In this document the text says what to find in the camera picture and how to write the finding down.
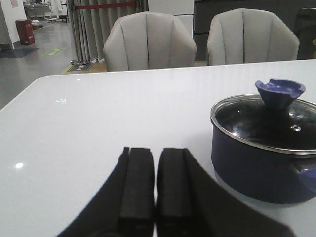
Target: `stainless steel rim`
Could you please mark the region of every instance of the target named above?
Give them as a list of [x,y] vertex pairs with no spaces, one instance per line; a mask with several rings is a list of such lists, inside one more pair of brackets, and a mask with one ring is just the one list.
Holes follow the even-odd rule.
[[[211,109],[211,121],[212,123],[219,129],[221,130],[223,133],[225,133],[226,135],[230,136],[231,138],[240,141],[242,143],[245,143],[247,145],[259,148],[259,149],[263,149],[263,150],[267,150],[267,151],[272,151],[272,152],[278,152],[278,153],[284,153],[284,154],[295,154],[295,155],[312,155],[312,154],[316,154],[316,149],[312,149],[312,150],[294,150],[294,149],[285,149],[285,148],[276,148],[276,147],[270,147],[270,146],[265,146],[262,144],[258,144],[249,140],[246,140],[244,138],[241,137],[237,137],[235,135],[233,135],[231,132],[229,132],[228,130],[224,129],[219,122],[216,119],[216,112],[224,106],[227,106],[231,103],[236,102],[237,100],[258,100],[261,99],[259,94],[248,94],[248,95],[236,95],[236,96],[232,96],[232,97],[228,97],[224,100],[219,101],[218,103],[216,103],[215,105],[213,105],[212,109]],[[313,106],[315,107],[316,105],[304,100],[299,100],[297,99],[297,101],[307,104],[309,106]]]

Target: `white tabletop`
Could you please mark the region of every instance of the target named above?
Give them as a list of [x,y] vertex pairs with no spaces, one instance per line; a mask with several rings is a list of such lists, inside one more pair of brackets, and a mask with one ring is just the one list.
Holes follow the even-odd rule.
[[[216,179],[212,105],[257,93],[255,81],[270,78],[304,84],[300,98],[316,102],[316,60],[37,79],[0,111],[0,236],[59,234],[107,179],[124,146],[150,148],[156,166],[163,148],[189,148]],[[270,204],[219,183],[298,237],[316,236],[316,198]]]

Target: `red rope barrier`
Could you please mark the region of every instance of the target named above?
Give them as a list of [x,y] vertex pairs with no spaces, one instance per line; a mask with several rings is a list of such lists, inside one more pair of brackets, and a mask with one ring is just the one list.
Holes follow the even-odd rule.
[[112,3],[112,4],[102,4],[102,5],[87,5],[87,6],[75,6],[76,10],[86,10],[86,9],[100,9],[100,8],[114,8],[122,6],[135,6],[136,1],[124,2],[124,3]]

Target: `red box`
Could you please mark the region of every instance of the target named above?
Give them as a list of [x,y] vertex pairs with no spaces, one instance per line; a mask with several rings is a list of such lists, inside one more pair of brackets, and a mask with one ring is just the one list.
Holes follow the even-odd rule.
[[15,25],[19,33],[21,45],[30,45],[35,43],[31,20],[16,20]]

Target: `cabinet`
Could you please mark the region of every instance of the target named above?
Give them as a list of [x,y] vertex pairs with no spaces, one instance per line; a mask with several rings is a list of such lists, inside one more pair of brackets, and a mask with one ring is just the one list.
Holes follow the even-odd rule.
[[148,0],[148,10],[177,16],[193,35],[194,0]]

